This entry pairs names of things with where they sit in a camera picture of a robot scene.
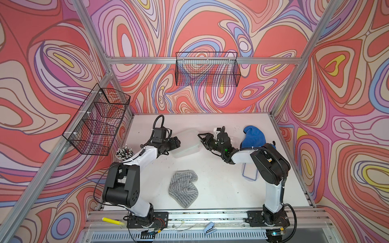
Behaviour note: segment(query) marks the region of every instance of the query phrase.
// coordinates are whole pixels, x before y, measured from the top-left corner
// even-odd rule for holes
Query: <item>ventilation grille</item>
[[[136,241],[181,241],[181,240],[265,240],[265,229],[225,229],[205,235],[202,230],[188,230],[185,232],[162,231],[155,239],[141,239],[140,232],[132,231]],[[128,242],[132,241],[128,231],[95,231],[91,242]]]

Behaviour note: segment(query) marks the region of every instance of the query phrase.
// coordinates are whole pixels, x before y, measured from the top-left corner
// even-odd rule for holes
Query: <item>blue towel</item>
[[[240,144],[241,148],[261,147],[266,143],[265,135],[254,126],[247,126],[243,129],[245,139]]]

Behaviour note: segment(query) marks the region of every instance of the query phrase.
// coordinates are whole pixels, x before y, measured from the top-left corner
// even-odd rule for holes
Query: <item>mounting plate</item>
[[[247,219],[245,219],[245,222],[249,223],[250,227],[268,227],[269,225],[265,224],[263,221],[262,212],[263,211],[247,211]],[[283,228],[290,226],[290,222],[285,211],[281,214],[280,221],[273,226],[280,226]]]
[[[147,228],[166,228],[168,227],[168,220],[169,220],[169,213],[168,212],[155,212],[154,213],[154,222],[153,224],[151,224],[149,227]],[[160,218],[162,219],[162,221],[165,223],[165,225],[163,225],[163,223],[158,220],[157,218]],[[129,229],[147,229],[147,228],[143,228],[143,226],[141,225],[141,222],[140,222],[140,219],[138,217],[135,217],[135,216],[130,216],[128,218],[128,221],[127,221],[127,228]]]

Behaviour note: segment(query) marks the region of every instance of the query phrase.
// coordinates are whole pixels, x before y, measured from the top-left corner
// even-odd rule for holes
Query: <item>yellow highlighter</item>
[[[111,223],[111,224],[125,225],[125,223],[123,223],[123,222],[120,222],[120,221],[117,221],[117,220],[113,220],[113,219],[109,219],[109,218],[103,218],[103,221],[107,222],[107,223]]]

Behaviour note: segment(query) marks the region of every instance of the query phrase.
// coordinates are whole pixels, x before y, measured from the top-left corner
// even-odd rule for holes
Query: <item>metal grate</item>
[[[129,95],[100,88],[68,141],[81,154],[107,156],[129,104]]]
[[[176,52],[177,86],[237,87],[237,52]]]
[[[139,231],[132,231],[136,241],[182,241],[182,240],[265,240],[265,229],[222,229],[205,235],[203,230],[187,230],[183,232],[162,231],[155,239],[141,239]],[[126,242],[132,240],[128,231],[95,231],[91,242]]]

